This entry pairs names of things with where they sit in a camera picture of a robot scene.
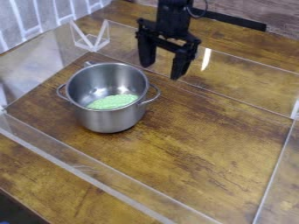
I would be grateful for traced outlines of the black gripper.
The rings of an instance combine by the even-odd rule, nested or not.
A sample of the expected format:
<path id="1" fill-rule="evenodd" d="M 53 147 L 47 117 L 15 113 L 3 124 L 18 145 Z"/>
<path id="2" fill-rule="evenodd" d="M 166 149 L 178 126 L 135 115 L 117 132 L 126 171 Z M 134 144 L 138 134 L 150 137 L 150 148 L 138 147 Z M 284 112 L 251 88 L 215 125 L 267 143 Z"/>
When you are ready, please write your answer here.
<path id="1" fill-rule="evenodd" d="M 157 20 L 137 20 L 138 52 L 141 65 L 150 67 L 155 63 L 157 47 L 175 52 L 171 79 L 186 75 L 195 59 L 201 40 L 190 34 L 191 18 L 201 18 L 193 13 L 194 0 L 158 0 Z M 183 49 L 177 50 L 167 39 L 183 40 Z"/>

